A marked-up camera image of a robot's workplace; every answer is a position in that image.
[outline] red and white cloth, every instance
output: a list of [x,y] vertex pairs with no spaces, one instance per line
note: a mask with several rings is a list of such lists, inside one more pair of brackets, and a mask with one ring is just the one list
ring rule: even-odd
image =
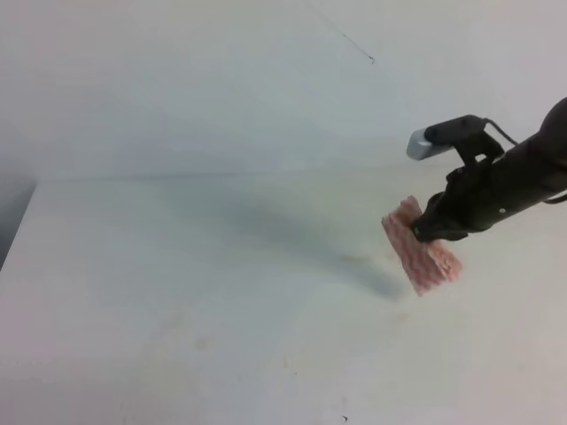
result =
[[410,225],[421,215],[417,200],[409,197],[382,219],[388,239],[419,295],[445,281],[456,280],[462,270],[461,261],[441,241],[417,241]]

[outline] white tabletop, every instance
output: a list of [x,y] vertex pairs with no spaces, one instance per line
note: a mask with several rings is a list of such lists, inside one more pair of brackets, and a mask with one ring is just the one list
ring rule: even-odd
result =
[[0,274],[0,423],[564,423],[565,207],[455,244],[462,279],[418,297],[380,218],[446,172],[40,185]]

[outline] scratch mark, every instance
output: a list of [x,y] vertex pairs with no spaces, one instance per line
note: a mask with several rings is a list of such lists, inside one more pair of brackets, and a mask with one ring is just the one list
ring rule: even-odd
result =
[[348,35],[346,35],[345,33],[343,33],[338,27],[337,25],[330,20],[327,15],[325,15],[319,8],[315,7],[314,4],[312,4],[309,0],[304,0],[303,4],[305,4],[309,9],[311,9],[311,11],[313,12],[313,14],[319,18],[319,20],[325,24],[327,27],[329,27],[332,31],[334,31],[335,33],[342,35],[355,49],[357,49],[362,55],[366,56],[368,59],[370,59],[372,61],[372,65],[374,65],[374,63],[376,62],[376,60],[371,57],[369,55],[369,53],[367,51],[365,51],[355,40],[353,40],[351,37],[349,37]]

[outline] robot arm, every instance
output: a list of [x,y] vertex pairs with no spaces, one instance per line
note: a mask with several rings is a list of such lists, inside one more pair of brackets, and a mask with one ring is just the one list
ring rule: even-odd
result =
[[506,152],[485,132],[490,122],[467,115],[412,135],[409,157],[422,160],[456,149],[464,163],[412,223],[418,241],[456,241],[540,202],[565,200],[549,199],[567,189],[567,97],[538,133]]

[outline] black cable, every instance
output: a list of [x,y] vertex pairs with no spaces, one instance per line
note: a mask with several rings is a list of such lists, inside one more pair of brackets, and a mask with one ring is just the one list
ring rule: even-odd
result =
[[501,134],[502,137],[504,137],[506,140],[508,140],[514,146],[518,145],[518,143],[513,138],[511,138],[504,130],[502,130],[502,128],[498,124],[496,124],[494,121],[492,121],[489,118],[485,118],[485,123],[493,126],[496,129],[496,131],[498,131]]
[[548,204],[548,205],[556,205],[556,204],[561,204],[562,202],[567,201],[567,194],[565,195],[561,195],[560,197],[552,197],[551,199],[548,199],[547,201],[543,201],[544,204]]

